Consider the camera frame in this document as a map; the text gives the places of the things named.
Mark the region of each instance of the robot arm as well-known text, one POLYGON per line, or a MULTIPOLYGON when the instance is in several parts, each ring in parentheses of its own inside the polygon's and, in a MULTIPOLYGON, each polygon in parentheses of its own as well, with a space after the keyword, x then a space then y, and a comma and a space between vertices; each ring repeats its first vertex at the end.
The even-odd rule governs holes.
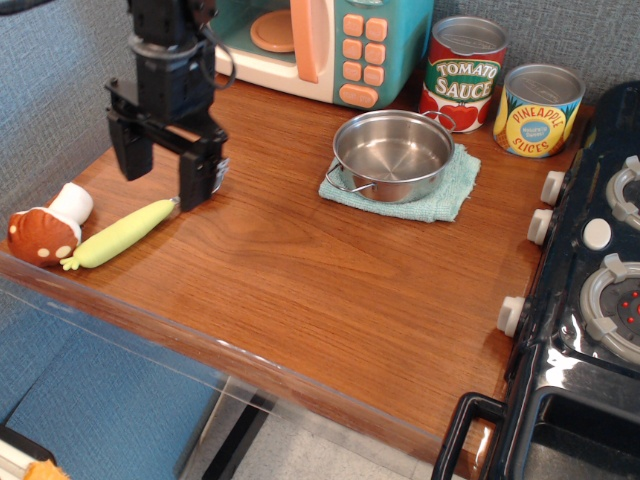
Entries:
POLYGON ((151 171, 154 143, 178 154, 180 207, 188 211, 211 198, 228 170, 227 135, 208 113, 221 88, 213 83, 215 48, 224 48, 208 26, 216 0, 129 0, 129 11, 137 83, 114 78, 106 86, 111 140, 128 180, 151 171), (170 132, 170 125, 199 140, 170 132))

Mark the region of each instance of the black stove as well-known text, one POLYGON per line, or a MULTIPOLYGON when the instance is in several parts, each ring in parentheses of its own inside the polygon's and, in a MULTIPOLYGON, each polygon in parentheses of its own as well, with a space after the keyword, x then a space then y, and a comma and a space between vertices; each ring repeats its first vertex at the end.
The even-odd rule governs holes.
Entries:
POLYGON ((567 172, 550 172, 528 238, 543 254, 514 337, 504 402, 463 396, 435 465, 450 478, 474 419, 496 425, 481 477, 640 479, 640 82, 596 106, 567 172))

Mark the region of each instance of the red can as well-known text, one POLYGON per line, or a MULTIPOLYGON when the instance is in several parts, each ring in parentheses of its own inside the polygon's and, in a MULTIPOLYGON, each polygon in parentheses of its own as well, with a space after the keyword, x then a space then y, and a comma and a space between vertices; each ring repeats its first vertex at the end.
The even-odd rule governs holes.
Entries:
POLYGON ((504 29, 483 18, 456 16, 436 23, 429 43, 420 112, 440 112, 443 115, 429 116, 437 117, 454 132, 480 127, 489 113, 507 43, 504 29))

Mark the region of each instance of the brown mushroom cap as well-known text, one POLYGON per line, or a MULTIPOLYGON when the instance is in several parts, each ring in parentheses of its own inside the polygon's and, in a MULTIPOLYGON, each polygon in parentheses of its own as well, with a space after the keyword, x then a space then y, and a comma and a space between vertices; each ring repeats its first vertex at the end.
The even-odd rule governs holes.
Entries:
POLYGON ((80 226, 47 208, 18 212, 9 219, 11 253, 38 267, 57 265, 80 244, 80 226))

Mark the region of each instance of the metal pot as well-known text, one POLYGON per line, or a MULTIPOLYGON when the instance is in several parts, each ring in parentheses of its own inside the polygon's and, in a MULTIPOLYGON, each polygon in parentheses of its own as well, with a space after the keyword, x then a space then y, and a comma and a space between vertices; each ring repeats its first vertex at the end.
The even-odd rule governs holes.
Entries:
POLYGON ((327 172, 327 181, 344 192, 387 203, 411 202, 433 192, 453 156, 454 142, 446 128, 425 114, 443 115, 380 110, 346 122, 333 139, 339 163, 327 172), (330 178, 338 168, 346 188, 330 178))

